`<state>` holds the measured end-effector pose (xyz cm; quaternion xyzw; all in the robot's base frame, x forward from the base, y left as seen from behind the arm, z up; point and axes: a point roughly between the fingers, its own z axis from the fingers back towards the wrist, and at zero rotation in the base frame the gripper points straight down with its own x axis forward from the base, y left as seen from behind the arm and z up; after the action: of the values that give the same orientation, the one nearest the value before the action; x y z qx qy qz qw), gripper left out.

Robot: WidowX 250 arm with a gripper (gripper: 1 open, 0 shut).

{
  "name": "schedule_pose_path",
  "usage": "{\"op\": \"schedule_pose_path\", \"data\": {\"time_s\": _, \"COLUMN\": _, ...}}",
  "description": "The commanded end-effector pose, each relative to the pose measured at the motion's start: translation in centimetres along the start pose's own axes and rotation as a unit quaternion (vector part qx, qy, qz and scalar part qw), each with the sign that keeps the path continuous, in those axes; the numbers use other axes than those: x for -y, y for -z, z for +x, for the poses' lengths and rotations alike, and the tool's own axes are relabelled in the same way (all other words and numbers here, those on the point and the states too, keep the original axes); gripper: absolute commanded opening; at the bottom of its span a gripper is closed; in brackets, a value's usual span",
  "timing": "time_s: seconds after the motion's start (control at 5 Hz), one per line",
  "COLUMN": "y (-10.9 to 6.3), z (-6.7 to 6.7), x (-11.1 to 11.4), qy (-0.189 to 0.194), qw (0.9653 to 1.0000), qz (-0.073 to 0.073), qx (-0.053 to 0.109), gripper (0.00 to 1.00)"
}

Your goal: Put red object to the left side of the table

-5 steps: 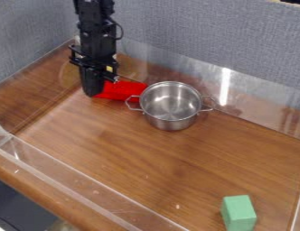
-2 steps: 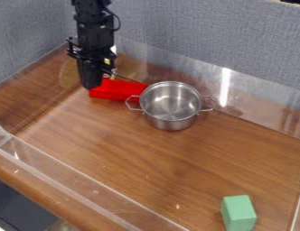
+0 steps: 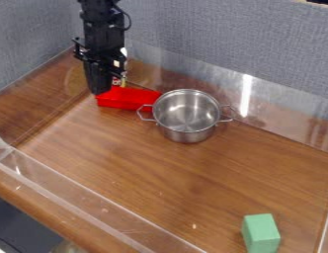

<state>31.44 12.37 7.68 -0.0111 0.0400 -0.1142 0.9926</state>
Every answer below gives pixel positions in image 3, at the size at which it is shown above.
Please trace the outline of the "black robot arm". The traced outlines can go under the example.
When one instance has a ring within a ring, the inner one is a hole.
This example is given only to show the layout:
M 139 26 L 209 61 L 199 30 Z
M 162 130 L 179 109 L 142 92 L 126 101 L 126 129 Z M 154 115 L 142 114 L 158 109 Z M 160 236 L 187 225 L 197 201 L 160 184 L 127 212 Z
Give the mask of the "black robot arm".
M 119 0 L 78 0 L 83 37 L 75 37 L 74 57 L 83 63 L 88 90 L 94 95 L 107 92 L 112 78 L 126 81 L 127 52 L 124 18 L 130 15 L 116 5 Z

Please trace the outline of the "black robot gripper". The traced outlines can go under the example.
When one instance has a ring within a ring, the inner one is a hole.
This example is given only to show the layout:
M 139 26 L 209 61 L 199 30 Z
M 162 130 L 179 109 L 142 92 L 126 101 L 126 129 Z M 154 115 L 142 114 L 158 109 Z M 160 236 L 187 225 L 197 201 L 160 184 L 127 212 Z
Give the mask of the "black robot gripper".
M 74 56 L 83 63 L 88 90 L 95 95 L 111 89 L 112 76 L 118 76 L 112 61 L 119 57 L 120 48 L 124 47 L 126 31 L 123 20 L 84 21 L 83 37 L 72 39 Z

